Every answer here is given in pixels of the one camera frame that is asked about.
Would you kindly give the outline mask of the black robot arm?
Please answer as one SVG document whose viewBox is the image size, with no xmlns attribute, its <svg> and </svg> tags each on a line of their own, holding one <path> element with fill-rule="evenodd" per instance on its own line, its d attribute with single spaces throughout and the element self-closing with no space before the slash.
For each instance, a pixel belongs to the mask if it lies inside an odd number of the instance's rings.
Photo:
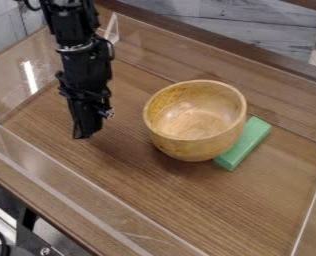
<svg viewBox="0 0 316 256">
<path fill-rule="evenodd" d="M 42 11 L 64 69 L 56 73 L 60 94 L 73 119 L 73 138 L 90 138 L 113 117 L 110 104 L 114 44 L 97 34 L 101 26 L 94 0 L 16 0 L 32 11 Z"/>
</svg>

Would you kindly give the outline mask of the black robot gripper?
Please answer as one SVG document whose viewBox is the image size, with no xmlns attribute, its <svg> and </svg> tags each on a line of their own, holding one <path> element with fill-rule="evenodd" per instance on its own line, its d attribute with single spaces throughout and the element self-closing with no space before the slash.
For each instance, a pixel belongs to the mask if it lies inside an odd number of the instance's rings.
<svg viewBox="0 0 316 256">
<path fill-rule="evenodd" d="M 104 120 L 114 115 L 108 85 L 113 79 L 114 45 L 102 37 L 85 41 L 62 40 L 57 52 L 64 64 L 57 73 L 60 94 L 69 102 L 73 138 L 85 139 L 102 129 Z"/>
</svg>

